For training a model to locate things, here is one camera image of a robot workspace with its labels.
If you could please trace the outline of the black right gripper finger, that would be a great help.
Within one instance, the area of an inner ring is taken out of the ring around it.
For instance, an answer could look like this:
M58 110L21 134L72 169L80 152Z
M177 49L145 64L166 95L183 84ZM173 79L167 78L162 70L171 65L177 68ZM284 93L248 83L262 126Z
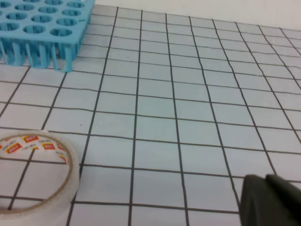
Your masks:
M277 175L246 175L239 216L243 226L299 226L301 190Z

